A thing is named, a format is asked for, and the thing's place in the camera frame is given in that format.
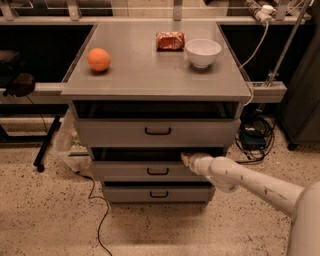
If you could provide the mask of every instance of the white bowl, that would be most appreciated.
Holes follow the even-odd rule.
[[[206,68],[216,60],[221,46],[209,39],[193,39],[186,43],[186,52],[191,63],[197,68]]]

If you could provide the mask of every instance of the gray drawer cabinet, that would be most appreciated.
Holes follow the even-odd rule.
[[[156,32],[172,30],[216,40],[219,61],[199,71],[184,51],[158,52]],[[93,47],[108,49],[110,68],[93,73],[83,54],[62,95],[105,199],[209,202],[215,187],[183,165],[181,152],[225,155],[250,98],[216,23],[111,20],[95,27],[84,53]]]

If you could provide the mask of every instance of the black cable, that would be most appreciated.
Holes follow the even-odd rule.
[[[97,231],[98,234],[97,234],[97,236],[98,236],[98,242],[99,242],[100,246],[101,246],[103,249],[105,249],[110,256],[112,256],[112,253],[103,245],[103,243],[101,242],[101,238],[100,238],[101,226],[102,226],[102,223],[104,222],[105,218],[107,217],[107,215],[108,215],[108,213],[109,213],[110,205],[109,205],[109,203],[108,203],[102,196],[92,196],[92,193],[93,193],[93,191],[94,191],[94,189],[95,189],[95,181],[94,181],[94,179],[93,179],[92,177],[87,176],[87,175],[81,175],[79,171],[77,171],[77,172],[72,171],[72,173],[74,173],[74,174],[76,174],[76,175],[78,175],[78,176],[80,176],[80,177],[82,177],[82,178],[85,178],[85,179],[88,179],[88,180],[91,180],[91,181],[92,181],[92,189],[91,189],[90,194],[89,194],[89,196],[88,196],[88,199],[89,199],[89,200],[91,200],[91,199],[101,199],[101,200],[103,200],[103,201],[106,203],[106,205],[107,205],[106,213],[103,215],[103,217],[102,217],[102,219],[101,219],[101,221],[100,221],[99,227],[98,227],[98,231]]]
[[[275,141],[274,128],[276,126],[276,120],[272,116],[266,117],[270,119],[272,124],[259,114],[242,114],[241,125],[235,139],[235,144],[247,156],[249,161],[236,161],[237,163],[259,163],[270,153]],[[264,146],[260,145],[259,148],[244,149],[241,141],[244,135],[252,139],[263,138],[266,144]]]

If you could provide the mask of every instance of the drawer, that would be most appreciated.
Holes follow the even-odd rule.
[[[226,153],[220,147],[141,147],[112,148],[88,147],[94,161],[105,162],[178,162],[182,164],[181,152],[203,152],[213,157]]]
[[[82,144],[111,147],[230,147],[239,125],[240,120],[78,121],[75,124]]]
[[[207,181],[181,162],[97,162],[90,164],[98,181]]]
[[[141,186],[121,184],[103,186],[102,192],[108,202],[113,203],[171,203],[171,202],[208,202],[212,200],[215,187],[210,183],[158,185],[146,183]]]

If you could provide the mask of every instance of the wire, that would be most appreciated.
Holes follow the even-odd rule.
[[[110,256],[112,256],[112,253],[103,245],[103,243],[101,241],[101,238],[100,238],[100,231],[101,231],[102,223],[104,222],[105,218],[107,217],[107,215],[109,213],[110,205],[102,196],[92,196],[93,191],[95,190],[95,181],[94,181],[94,179],[92,177],[87,176],[87,175],[81,175],[80,171],[74,172],[74,171],[72,171],[72,169],[70,169],[70,170],[71,170],[72,173],[74,173],[74,174],[76,174],[76,175],[78,175],[78,176],[80,176],[82,178],[85,178],[85,179],[88,179],[88,180],[92,181],[92,188],[91,188],[90,194],[88,196],[89,200],[91,200],[91,199],[101,199],[107,204],[107,210],[106,210],[105,214],[103,215],[103,217],[102,217],[102,219],[100,221],[100,224],[99,224],[99,227],[98,227],[98,231],[97,231],[97,233],[98,233],[97,236],[98,236],[98,242],[99,242],[100,246],[103,249],[105,249]]]
[[[248,89],[250,91],[250,99],[243,106],[249,105],[252,102],[253,97],[254,97],[254,91],[253,91],[252,86],[248,82],[246,82],[246,85],[247,85],[247,87],[248,87]]]
[[[247,156],[248,161],[236,162],[239,164],[253,164],[263,161],[273,148],[275,126],[276,121],[272,116],[262,117],[259,114],[242,114],[241,125],[235,139],[235,144]],[[260,145],[259,148],[250,148],[250,145],[244,148],[245,142],[242,144],[241,141],[244,134],[251,139],[263,138],[266,143],[265,145]]]
[[[263,36],[262,36],[262,38],[261,38],[258,46],[257,46],[256,49],[254,50],[254,52],[253,52],[253,54],[250,56],[250,58],[249,58],[245,63],[243,63],[242,65],[240,65],[239,69],[243,69],[243,67],[244,67],[245,65],[247,65],[247,64],[252,60],[252,58],[256,55],[256,53],[258,52],[261,44],[263,43],[263,41],[264,41],[264,39],[265,39],[265,37],[266,37],[266,35],[267,35],[267,33],[268,33],[268,29],[269,29],[269,22],[266,22],[266,28],[265,28],[265,30],[264,30]],[[249,91],[250,91],[250,99],[244,104],[244,106],[247,106],[248,104],[250,104],[250,103],[252,102],[252,100],[253,100],[253,97],[254,97],[254,90],[253,90],[252,86],[249,85],[248,82],[246,82],[246,85],[247,85],[247,87],[248,87],[248,89],[249,89]]]
[[[254,52],[253,52],[253,54],[250,56],[250,58],[249,58],[245,63],[243,63],[243,64],[239,67],[239,69],[242,69],[245,65],[247,65],[247,64],[252,60],[252,58],[256,55],[257,51],[259,50],[261,44],[263,43],[263,41],[264,41],[264,39],[265,39],[265,37],[266,37],[266,35],[267,35],[268,29],[269,29],[269,22],[267,21],[267,22],[266,22],[266,28],[265,28],[265,30],[264,30],[263,36],[262,36],[262,38],[261,38],[258,46],[257,46],[256,49],[254,50]]]

